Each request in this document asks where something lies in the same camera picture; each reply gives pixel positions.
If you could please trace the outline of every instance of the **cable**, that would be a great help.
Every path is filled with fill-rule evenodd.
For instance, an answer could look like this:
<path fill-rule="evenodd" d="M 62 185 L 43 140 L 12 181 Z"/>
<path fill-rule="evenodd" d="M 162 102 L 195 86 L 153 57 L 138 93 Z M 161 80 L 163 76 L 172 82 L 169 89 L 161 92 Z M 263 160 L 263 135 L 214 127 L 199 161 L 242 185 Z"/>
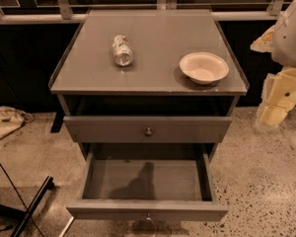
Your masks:
<path fill-rule="evenodd" d="M 25 207 L 26 210 L 28 210 L 28 207 L 26 206 L 25 202 L 23 201 L 23 199 L 22 199 L 22 197 L 21 197 L 19 191 L 17 190 L 17 188 L 16 188 L 15 185 L 13 184 L 13 182 L 12 182 L 10 176 L 8 175 L 8 173 L 6 172 L 6 170 L 3 168 L 3 166 L 1 165 L 1 163 L 0 163 L 0 167 L 1 167 L 1 169 L 3 170 L 4 174 L 7 176 L 7 178 L 8 178 L 8 180 L 9 180 L 10 184 L 12 185 L 13 189 L 14 189 L 15 192 L 17 193 L 17 195 L 18 195 L 20 201 L 22 202 L 23 206 Z M 36 229 L 37 229 L 37 231 L 39 232 L 39 234 L 40 234 L 42 237 L 44 237 L 44 235 L 42 234 L 42 232 L 40 231 L 40 229 L 38 228 L 36 222 L 32 219 L 32 217 L 31 217 L 31 221 L 32 221 L 33 225 L 36 227 Z"/>
<path fill-rule="evenodd" d="M 8 231 L 8 230 L 10 230 L 10 229 L 12 229 L 12 228 L 13 228 L 13 225 L 8 225 L 8 226 L 6 226 L 5 228 L 0 229 L 0 232 Z"/>

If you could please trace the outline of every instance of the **nightstand top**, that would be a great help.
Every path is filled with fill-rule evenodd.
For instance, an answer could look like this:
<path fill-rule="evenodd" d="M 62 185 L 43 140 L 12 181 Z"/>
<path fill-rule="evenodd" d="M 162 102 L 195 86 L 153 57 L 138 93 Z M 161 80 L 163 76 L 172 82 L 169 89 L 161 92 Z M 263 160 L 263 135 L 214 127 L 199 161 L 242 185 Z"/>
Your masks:
<path fill-rule="evenodd" d="M 112 58 L 116 35 L 126 35 L 134 62 Z M 51 79 L 54 94 L 244 95 L 248 86 L 207 10 L 93 10 Z M 211 52 L 230 69 L 216 86 L 200 86 L 180 70 L 182 57 Z"/>

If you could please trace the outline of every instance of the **closed drawer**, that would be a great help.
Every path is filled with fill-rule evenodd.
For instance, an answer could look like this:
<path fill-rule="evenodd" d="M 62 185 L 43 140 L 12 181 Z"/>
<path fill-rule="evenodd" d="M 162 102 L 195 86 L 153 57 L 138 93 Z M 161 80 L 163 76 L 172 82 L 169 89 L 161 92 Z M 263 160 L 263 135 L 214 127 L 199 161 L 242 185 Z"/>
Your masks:
<path fill-rule="evenodd" d="M 217 203 L 207 153 L 197 149 L 97 145 L 79 197 L 67 209 L 76 219 L 219 221 L 228 207 Z"/>
<path fill-rule="evenodd" d="M 65 117 L 76 142 L 221 142 L 229 117 Z"/>

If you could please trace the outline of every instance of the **open drawer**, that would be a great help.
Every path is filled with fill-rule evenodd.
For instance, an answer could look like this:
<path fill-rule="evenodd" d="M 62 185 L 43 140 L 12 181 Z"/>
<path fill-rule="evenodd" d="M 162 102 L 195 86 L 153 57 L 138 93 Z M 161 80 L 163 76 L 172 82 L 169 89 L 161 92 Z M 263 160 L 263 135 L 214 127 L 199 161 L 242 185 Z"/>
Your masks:
<path fill-rule="evenodd" d="M 200 144 L 97 144 L 87 159 L 76 219 L 219 221 L 207 153 Z"/>

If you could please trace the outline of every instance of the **white cloth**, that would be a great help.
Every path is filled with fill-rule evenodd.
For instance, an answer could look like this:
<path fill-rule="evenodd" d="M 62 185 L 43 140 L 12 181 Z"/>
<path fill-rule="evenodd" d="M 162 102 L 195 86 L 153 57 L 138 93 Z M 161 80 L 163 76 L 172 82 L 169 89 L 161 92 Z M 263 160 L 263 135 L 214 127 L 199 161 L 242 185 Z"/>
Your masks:
<path fill-rule="evenodd" d="M 31 114 L 11 108 L 0 107 L 0 139 L 19 129 L 24 122 L 32 121 Z"/>

